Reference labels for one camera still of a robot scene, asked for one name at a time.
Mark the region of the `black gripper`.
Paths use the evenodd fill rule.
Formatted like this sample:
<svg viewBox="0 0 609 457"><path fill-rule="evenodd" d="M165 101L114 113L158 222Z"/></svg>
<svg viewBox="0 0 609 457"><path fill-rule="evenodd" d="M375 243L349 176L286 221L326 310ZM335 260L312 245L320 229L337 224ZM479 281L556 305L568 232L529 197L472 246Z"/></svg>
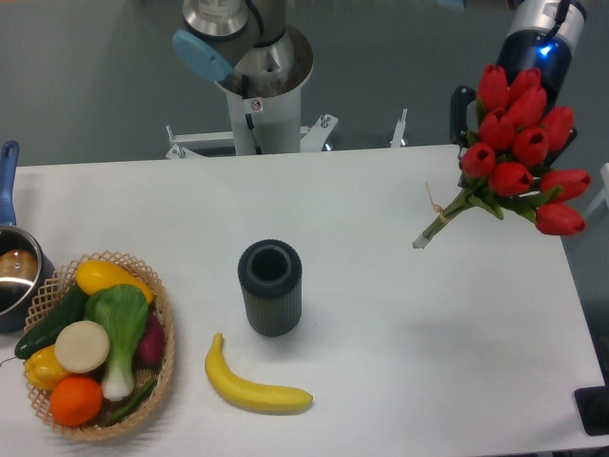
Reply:
<svg viewBox="0 0 609 457"><path fill-rule="evenodd" d="M504 69L509 82L522 70L539 70L547 95L546 108L551 109L586 23L585 3L527 0L509 1L507 5L515 14L496 64ZM450 142L460 148L459 159L470 147L467 112L475 100L476 92L467 86L456 87L450 98ZM560 152L565 152L577 136L577 129L571 128Z"/></svg>

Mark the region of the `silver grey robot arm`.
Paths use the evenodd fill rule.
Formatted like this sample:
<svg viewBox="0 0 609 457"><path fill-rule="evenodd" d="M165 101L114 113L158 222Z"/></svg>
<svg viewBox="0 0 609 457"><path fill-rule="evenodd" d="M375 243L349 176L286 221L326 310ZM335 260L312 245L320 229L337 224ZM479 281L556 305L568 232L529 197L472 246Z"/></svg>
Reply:
<svg viewBox="0 0 609 457"><path fill-rule="evenodd" d="M581 1L510 1L515 13L499 57L478 89L451 98L452 142L470 142L467 109L489 112L530 86L546 92L545 111L559 96L587 19ZM311 45L285 20L284 1L186 1L172 45L180 60L225 94L239 155L322 151L338 124L324 114L301 124L301 90L313 68Z"/></svg>

